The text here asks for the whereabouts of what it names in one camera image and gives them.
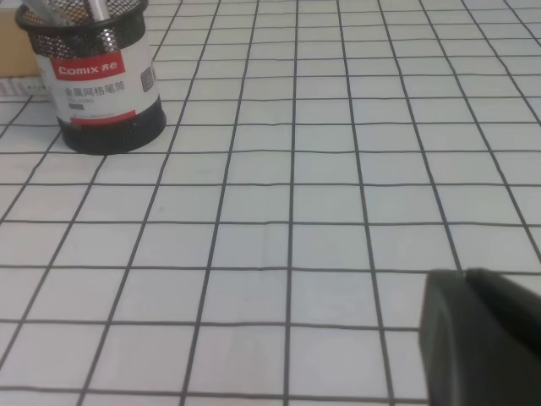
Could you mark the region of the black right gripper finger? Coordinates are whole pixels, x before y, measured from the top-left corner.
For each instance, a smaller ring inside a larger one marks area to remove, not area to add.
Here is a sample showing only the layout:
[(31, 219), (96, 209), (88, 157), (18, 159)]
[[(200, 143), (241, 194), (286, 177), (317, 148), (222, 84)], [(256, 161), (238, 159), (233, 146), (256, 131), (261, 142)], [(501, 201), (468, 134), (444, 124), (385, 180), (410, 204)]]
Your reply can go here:
[(540, 296), (495, 272), (431, 272), (419, 347), (431, 405), (540, 403)]

